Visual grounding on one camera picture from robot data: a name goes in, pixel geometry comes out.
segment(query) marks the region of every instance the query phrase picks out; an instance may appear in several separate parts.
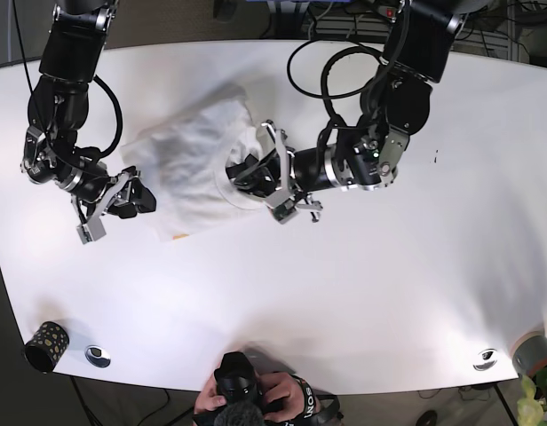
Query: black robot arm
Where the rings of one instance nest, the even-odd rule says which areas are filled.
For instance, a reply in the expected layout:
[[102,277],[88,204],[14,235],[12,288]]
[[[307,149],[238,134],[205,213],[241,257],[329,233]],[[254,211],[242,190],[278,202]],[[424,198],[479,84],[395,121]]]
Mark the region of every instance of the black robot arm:
[[[387,187],[397,177],[398,162],[410,137],[424,127],[429,116],[430,83],[440,81],[463,25],[458,15],[426,0],[402,4],[383,52],[357,45],[336,54],[321,73],[321,95],[294,84],[302,93],[322,99],[329,115],[316,147],[295,152],[287,146],[285,132],[265,122],[275,149],[260,162],[246,162],[245,170],[233,176],[238,190],[263,198],[279,222],[294,217],[299,209],[309,211],[317,222],[322,205],[313,200],[315,191],[334,187],[373,191]],[[329,95],[328,79],[336,62],[357,53],[374,56],[380,65],[360,91],[361,118],[349,125],[333,107],[332,99],[338,95]],[[329,145],[333,130],[337,142]]]
[[[63,0],[55,6],[51,34],[28,103],[29,128],[21,169],[30,180],[54,180],[71,193],[83,243],[106,232],[100,216],[120,218],[155,211],[156,201],[131,167],[110,177],[100,161],[114,152],[122,136],[122,110],[109,87],[95,75],[116,0]],[[116,133],[110,147],[78,147],[78,130],[88,116],[88,88],[94,81],[114,104]]]

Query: hair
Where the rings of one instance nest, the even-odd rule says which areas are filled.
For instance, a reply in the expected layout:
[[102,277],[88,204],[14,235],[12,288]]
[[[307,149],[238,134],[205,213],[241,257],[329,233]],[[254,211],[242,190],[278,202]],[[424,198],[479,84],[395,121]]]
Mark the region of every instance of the hair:
[[257,406],[242,401],[227,406],[214,421],[214,426],[266,426]]

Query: white cloth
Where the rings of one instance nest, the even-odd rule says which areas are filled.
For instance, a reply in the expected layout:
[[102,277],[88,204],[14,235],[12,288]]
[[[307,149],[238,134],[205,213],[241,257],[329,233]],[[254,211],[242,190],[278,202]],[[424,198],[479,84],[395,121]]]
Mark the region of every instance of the white cloth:
[[149,221],[163,240],[246,217],[263,204],[238,192],[225,167],[263,157],[243,94],[213,100],[141,132],[121,149],[157,199]]

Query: polka dot cup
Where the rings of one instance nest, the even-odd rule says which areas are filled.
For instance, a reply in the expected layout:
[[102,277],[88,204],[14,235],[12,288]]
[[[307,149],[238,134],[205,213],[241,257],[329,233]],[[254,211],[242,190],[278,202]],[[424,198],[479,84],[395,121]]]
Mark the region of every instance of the polka dot cup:
[[25,358],[34,369],[50,373],[67,350],[68,334],[55,322],[45,322],[25,344]]

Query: black camera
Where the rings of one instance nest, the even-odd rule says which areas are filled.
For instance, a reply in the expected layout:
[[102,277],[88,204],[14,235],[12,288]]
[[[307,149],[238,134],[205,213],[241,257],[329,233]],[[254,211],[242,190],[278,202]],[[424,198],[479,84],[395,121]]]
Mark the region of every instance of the black camera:
[[[263,414],[280,411],[283,408],[280,399],[264,406],[262,400],[264,393],[254,366],[241,352],[227,353],[222,358],[220,367],[214,371],[214,378],[217,381],[217,394],[226,398],[226,406],[249,401],[257,406]],[[222,406],[216,411],[196,414],[193,416],[193,420],[198,426],[213,426],[214,420],[226,406]]]
[[226,398],[226,404],[249,401],[261,407],[262,390],[254,366],[241,352],[230,352],[222,358],[220,368],[215,370],[217,393]]

